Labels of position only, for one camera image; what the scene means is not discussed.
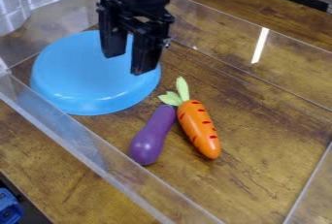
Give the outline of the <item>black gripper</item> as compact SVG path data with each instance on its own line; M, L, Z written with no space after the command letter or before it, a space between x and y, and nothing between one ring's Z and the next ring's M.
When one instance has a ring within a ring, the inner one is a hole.
M134 34L131 73L138 76L156 68L167 46L175 18L166 10L170 0L100 0L96 3L103 56L125 53L127 34Z

